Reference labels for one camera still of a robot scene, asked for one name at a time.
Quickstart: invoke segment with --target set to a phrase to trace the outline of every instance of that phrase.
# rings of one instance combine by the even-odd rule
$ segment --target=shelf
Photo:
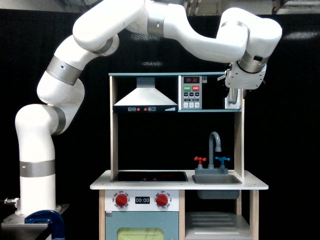
[[[185,240],[252,240],[241,216],[229,212],[186,212]]]
[[[116,76],[116,77],[156,77],[156,76],[165,76],[165,77],[172,77],[172,76],[184,76],[184,75],[207,75],[207,76],[222,76],[224,75],[224,71],[216,71],[216,72],[127,72],[127,73],[117,73],[112,72],[109,73],[109,76]]]
[[[178,110],[178,113],[241,113],[241,109],[198,109]]]
[[[92,190],[267,190],[269,187],[263,181],[244,171],[244,177],[239,176],[234,170],[229,170],[228,174],[237,177],[242,184],[224,185],[201,185],[195,184],[192,176],[194,170],[179,170],[186,173],[188,182],[111,182],[111,171],[105,171],[93,184]]]
[[[160,112],[112,111],[114,114],[156,114],[156,113],[241,113],[241,109],[197,109]]]

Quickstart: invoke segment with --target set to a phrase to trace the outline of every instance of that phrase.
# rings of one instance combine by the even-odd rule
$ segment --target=red button
[[[128,202],[128,198],[124,194],[119,194],[115,198],[115,204],[117,204],[119,207],[125,206],[127,204],[127,202]]]
[[[199,90],[200,90],[199,85],[193,85],[192,86],[192,91],[199,91]]]
[[[168,203],[168,198],[164,194],[159,194],[155,200],[156,204],[160,207],[164,207]]]

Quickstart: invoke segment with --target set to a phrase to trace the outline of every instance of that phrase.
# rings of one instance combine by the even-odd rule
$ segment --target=blue oven panel
[[[179,213],[157,211],[107,212],[105,217],[105,239],[118,240],[118,230],[122,228],[160,229],[164,235],[163,240],[178,240]]]

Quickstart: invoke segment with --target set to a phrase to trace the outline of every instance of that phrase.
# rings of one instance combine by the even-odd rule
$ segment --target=oven door
[[[179,213],[113,211],[105,217],[106,240],[179,240]]]

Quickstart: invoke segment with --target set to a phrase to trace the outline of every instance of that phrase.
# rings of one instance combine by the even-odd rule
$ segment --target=red knob
[[[127,202],[128,202],[128,198],[124,194],[119,194],[115,198],[115,204],[117,204],[119,207],[123,207],[124,205],[127,204]]]
[[[164,207],[165,205],[167,205],[168,203],[168,198],[166,195],[164,194],[159,194],[157,197],[156,197],[156,204],[160,207]]]
[[[199,161],[199,165],[201,165],[202,164],[202,162],[205,162],[205,161],[207,161],[207,158],[205,157],[205,158],[202,158],[202,157],[195,157],[194,158],[194,160],[195,161]]]

